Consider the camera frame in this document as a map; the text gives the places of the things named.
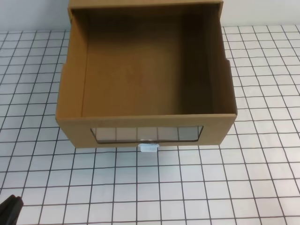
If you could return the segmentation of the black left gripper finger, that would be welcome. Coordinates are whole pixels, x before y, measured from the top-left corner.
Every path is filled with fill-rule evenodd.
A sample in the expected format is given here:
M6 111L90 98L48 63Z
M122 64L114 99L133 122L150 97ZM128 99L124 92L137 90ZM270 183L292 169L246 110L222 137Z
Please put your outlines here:
M0 225L16 225L23 207L21 197L11 195L0 204Z

